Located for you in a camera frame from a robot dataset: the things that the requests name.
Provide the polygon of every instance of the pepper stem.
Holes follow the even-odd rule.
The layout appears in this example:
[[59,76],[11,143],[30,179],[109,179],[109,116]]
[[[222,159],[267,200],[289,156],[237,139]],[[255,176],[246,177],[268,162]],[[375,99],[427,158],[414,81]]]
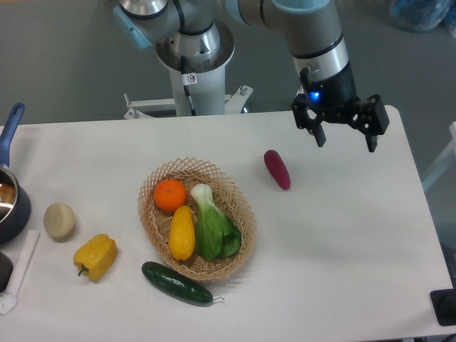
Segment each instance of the pepper stem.
[[78,276],[81,276],[81,274],[82,274],[83,272],[88,272],[88,268],[85,267],[84,265],[82,265],[82,268],[81,268],[81,270],[80,270],[79,273],[78,273]]

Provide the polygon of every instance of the cucumber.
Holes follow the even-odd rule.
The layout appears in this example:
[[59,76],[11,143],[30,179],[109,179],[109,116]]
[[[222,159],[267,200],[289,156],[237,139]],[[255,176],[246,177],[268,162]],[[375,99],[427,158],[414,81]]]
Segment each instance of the cucumber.
[[192,304],[209,304],[214,300],[202,285],[157,262],[147,261],[141,270],[155,287],[178,299]]

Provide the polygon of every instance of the blue led light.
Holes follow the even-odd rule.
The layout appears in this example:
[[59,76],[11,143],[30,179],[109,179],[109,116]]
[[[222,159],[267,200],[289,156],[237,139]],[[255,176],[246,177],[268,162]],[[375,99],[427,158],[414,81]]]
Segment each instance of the blue led light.
[[318,91],[311,92],[311,100],[317,101],[320,98],[320,93]]

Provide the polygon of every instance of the gray floor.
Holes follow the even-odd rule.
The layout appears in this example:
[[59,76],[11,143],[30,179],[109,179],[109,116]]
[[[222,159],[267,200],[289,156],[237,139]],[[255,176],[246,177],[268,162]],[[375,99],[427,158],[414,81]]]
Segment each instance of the gray floor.
[[[153,49],[134,49],[115,25],[113,0],[0,4],[0,125],[11,106],[23,123],[116,120],[131,100],[171,98]],[[456,121],[456,40],[442,27],[394,27],[386,0],[336,1],[358,94],[382,95],[402,115],[418,172],[449,143]],[[221,15],[237,42],[227,92],[254,88],[251,111],[288,110],[299,80],[280,35]],[[440,241],[456,249],[456,165],[428,192]]]

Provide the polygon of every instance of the orange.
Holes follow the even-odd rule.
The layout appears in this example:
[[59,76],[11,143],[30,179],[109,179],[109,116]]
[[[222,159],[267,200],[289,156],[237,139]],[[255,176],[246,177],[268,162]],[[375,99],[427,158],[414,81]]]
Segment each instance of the orange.
[[184,185],[178,180],[162,180],[155,186],[153,197],[157,207],[174,212],[185,204],[187,193]]

